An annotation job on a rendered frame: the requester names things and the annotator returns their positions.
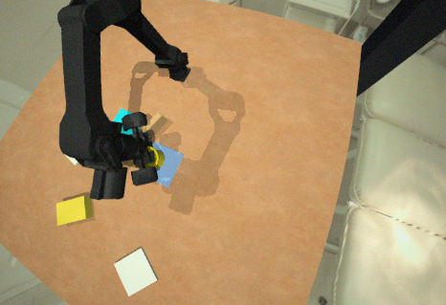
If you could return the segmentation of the yellow block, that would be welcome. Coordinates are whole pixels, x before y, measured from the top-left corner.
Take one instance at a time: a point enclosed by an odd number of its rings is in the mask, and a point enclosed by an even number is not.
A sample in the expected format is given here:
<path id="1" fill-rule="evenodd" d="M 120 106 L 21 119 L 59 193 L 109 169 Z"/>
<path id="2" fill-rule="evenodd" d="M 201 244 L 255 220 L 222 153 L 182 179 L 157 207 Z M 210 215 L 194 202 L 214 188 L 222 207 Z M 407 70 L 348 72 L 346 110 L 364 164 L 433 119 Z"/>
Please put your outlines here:
<path id="1" fill-rule="evenodd" d="M 83 219 L 93 218 L 90 196 L 81 196 L 65 202 L 56 203 L 57 225 L 69 224 Z"/>

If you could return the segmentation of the cream flat rectangular block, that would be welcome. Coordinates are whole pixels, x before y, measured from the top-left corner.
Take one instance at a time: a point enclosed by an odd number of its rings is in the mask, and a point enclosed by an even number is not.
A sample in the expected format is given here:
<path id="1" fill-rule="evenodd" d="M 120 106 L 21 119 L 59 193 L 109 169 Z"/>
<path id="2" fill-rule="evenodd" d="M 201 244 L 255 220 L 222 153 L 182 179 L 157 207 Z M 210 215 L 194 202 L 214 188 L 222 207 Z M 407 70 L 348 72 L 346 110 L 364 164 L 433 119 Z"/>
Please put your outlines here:
<path id="1" fill-rule="evenodd" d="M 78 166 L 78 161 L 75 158 L 71 158 L 69 156 L 67 156 L 67 158 L 76 166 Z"/>

